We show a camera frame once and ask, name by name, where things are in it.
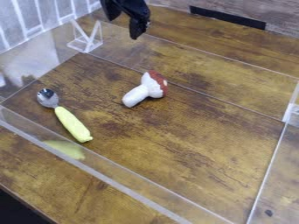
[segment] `metal spoon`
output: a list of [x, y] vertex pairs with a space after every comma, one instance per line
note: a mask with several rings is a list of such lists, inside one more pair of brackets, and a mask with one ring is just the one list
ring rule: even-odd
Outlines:
[[55, 114], [59, 117], [64, 128], [70, 131], [70, 133], [82, 143], [86, 143], [87, 141], [92, 140], [90, 130], [80, 122], [78, 117], [64, 107], [59, 106], [59, 101], [59, 96], [52, 90], [44, 88], [38, 93], [38, 102], [46, 108], [52, 108], [55, 110]]

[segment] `toy mushroom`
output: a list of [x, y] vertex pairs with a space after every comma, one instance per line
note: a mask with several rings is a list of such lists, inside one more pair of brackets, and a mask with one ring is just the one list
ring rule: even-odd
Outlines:
[[154, 98], [164, 97], [167, 88], [166, 78], [151, 70], [142, 77], [142, 85], [126, 94], [123, 103], [128, 108], [132, 108], [148, 96]]

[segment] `spoon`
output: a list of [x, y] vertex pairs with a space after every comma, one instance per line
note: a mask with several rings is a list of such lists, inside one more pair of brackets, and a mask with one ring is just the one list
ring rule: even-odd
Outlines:
[[59, 100], [59, 96], [47, 88], [38, 93], [38, 102], [46, 108], [52, 108], [55, 110], [55, 114], [59, 117], [64, 128], [70, 131], [79, 142], [86, 143], [92, 140], [90, 130], [78, 117], [64, 107], [59, 106]]

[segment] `wooden table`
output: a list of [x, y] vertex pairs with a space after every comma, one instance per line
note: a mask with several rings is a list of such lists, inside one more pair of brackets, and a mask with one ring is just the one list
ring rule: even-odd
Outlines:
[[[91, 29], [87, 18], [80, 22]], [[298, 79], [299, 41], [160, 8], [154, 8], [150, 33], [187, 45], [160, 40], [148, 45], [138, 42], [135, 49], [130, 43], [123, 45], [123, 53], [132, 51], [132, 57], [120, 64], [138, 70], [151, 66], [172, 82], [162, 100], [124, 108], [122, 96], [138, 85], [140, 73], [79, 54], [3, 105], [74, 140], [52, 111], [35, 100], [42, 88], [54, 89], [60, 104], [92, 131], [95, 140], [84, 143], [86, 147], [228, 220], [244, 223], [284, 127], [279, 119]], [[118, 38], [108, 41], [100, 53], [122, 59], [112, 48], [116, 43]], [[152, 57], [135, 54], [135, 50]], [[171, 222], [114, 187], [1, 131], [1, 184], [51, 219], [60, 223]]]

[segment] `clear acrylic box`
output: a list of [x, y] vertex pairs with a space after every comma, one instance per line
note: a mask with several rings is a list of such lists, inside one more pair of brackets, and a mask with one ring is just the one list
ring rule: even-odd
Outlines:
[[[298, 222], [296, 78], [147, 34], [134, 41], [92, 16], [3, 53], [0, 64], [0, 125], [159, 213], [179, 223]], [[150, 69], [170, 94], [126, 108]], [[76, 142], [36, 101], [42, 88], [95, 140]]]

